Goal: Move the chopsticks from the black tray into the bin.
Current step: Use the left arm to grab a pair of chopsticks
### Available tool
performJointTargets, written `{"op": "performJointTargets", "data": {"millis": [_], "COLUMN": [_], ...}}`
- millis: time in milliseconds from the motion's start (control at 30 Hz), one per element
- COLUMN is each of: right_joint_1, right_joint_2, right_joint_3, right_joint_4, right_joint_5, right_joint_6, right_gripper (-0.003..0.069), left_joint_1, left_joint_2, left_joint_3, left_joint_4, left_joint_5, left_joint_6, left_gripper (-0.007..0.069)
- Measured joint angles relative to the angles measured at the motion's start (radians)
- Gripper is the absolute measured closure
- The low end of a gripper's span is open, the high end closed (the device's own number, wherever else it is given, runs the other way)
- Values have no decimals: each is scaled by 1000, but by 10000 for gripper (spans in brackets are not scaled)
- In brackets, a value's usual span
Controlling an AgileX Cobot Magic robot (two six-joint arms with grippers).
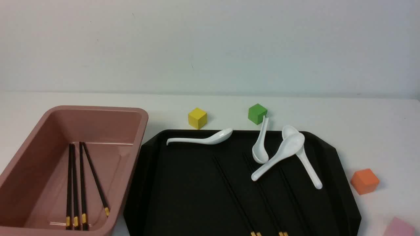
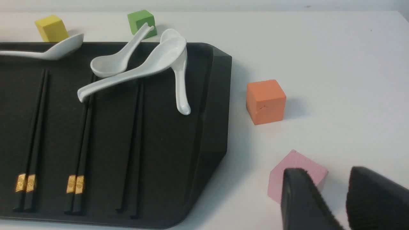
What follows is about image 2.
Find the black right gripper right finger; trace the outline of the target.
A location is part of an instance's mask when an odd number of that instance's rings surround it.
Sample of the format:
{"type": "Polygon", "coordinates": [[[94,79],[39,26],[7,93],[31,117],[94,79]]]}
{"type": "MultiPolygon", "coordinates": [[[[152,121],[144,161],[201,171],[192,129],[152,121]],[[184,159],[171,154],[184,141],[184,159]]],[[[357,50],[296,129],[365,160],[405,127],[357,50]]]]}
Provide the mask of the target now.
{"type": "Polygon", "coordinates": [[[354,166],[346,211],[352,230],[407,230],[409,191],[371,169],[354,166]]]}

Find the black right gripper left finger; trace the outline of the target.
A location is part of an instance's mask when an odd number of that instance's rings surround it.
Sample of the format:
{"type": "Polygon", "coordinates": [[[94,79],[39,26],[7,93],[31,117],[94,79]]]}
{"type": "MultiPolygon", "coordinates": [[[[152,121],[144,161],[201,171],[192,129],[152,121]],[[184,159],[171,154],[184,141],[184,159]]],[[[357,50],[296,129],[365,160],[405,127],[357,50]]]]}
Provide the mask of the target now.
{"type": "Polygon", "coordinates": [[[281,214],[284,230],[343,230],[308,172],[301,168],[284,170],[281,214]]]}

